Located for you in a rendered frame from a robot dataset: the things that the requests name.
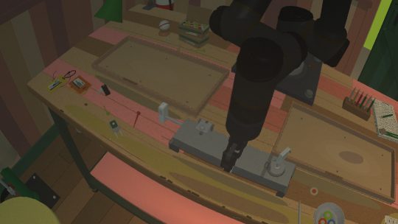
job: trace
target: round yellow seat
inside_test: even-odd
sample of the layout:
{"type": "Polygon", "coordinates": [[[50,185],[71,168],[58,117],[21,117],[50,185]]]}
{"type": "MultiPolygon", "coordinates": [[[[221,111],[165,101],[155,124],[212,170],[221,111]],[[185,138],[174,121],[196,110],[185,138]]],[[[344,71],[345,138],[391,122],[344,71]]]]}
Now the round yellow seat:
{"type": "Polygon", "coordinates": [[[0,203],[0,223],[60,224],[54,212],[30,197],[13,197],[0,203]]]}

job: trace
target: red screwdriver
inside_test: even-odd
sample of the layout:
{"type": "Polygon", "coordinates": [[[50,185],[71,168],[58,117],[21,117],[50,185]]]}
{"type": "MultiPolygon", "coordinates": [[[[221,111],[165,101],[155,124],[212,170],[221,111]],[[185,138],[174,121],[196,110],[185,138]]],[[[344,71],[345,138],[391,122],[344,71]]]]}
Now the red screwdriver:
{"type": "Polygon", "coordinates": [[[137,111],[137,117],[136,117],[136,121],[134,122],[134,126],[133,126],[133,127],[136,127],[137,119],[138,119],[138,116],[139,116],[140,114],[141,114],[141,112],[137,111]]]}

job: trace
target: green door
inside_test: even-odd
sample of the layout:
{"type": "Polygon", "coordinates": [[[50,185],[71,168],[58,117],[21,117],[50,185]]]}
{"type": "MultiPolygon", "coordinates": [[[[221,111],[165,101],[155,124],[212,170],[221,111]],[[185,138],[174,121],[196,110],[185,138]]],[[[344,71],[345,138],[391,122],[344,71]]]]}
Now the green door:
{"type": "Polygon", "coordinates": [[[398,0],[391,2],[358,81],[398,100],[398,0]]]}

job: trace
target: black robotic arm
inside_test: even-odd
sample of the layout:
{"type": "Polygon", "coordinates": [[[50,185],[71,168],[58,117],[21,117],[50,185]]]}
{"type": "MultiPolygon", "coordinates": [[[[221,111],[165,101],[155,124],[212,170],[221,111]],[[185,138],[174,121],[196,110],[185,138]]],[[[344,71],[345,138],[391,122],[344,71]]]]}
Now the black robotic arm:
{"type": "Polygon", "coordinates": [[[230,137],[220,165],[226,172],[248,141],[259,136],[276,85],[300,66],[307,52],[335,66],[349,45],[344,26],[351,0],[324,0],[317,21],[308,10],[284,7],[276,30],[260,22],[269,4],[270,0],[236,0],[210,17],[215,34],[240,46],[226,120],[230,137]]]}

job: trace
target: wooden tool holder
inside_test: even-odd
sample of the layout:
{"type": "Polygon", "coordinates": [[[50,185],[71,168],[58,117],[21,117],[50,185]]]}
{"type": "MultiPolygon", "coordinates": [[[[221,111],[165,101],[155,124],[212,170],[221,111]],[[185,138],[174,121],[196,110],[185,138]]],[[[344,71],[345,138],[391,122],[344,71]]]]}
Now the wooden tool holder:
{"type": "Polygon", "coordinates": [[[360,108],[359,107],[360,104],[358,104],[358,106],[356,106],[356,104],[357,104],[356,102],[354,103],[349,102],[348,97],[346,97],[343,102],[343,109],[350,113],[353,113],[356,116],[359,116],[361,119],[368,121],[371,116],[371,111],[369,110],[368,112],[367,111],[368,109],[363,110],[363,107],[365,105],[362,108],[360,108]]]}

